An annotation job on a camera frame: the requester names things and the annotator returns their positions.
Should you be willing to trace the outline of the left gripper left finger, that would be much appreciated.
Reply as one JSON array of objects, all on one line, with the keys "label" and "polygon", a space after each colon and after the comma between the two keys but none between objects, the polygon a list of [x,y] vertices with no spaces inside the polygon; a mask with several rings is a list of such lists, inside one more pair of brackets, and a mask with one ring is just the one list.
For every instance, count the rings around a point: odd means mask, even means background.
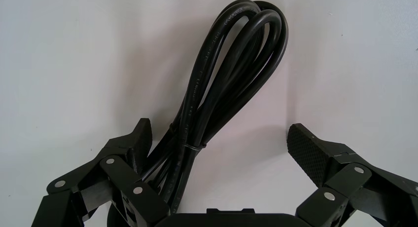
[{"label": "left gripper left finger", "polygon": [[131,133],[110,139],[91,161],[54,179],[33,226],[82,227],[108,202],[113,226],[156,226],[170,209],[140,175],[151,141],[150,120],[142,118]]}]

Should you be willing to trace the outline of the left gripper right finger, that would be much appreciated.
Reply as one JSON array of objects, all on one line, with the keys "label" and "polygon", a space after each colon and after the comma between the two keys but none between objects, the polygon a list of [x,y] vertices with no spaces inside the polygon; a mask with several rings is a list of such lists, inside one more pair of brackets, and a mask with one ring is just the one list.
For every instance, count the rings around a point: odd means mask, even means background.
[{"label": "left gripper right finger", "polygon": [[289,154],[316,185],[296,217],[312,227],[341,227],[356,212],[384,227],[418,224],[418,184],[380,169],[345,144],[324,141],[304,125],[290,126]]}]

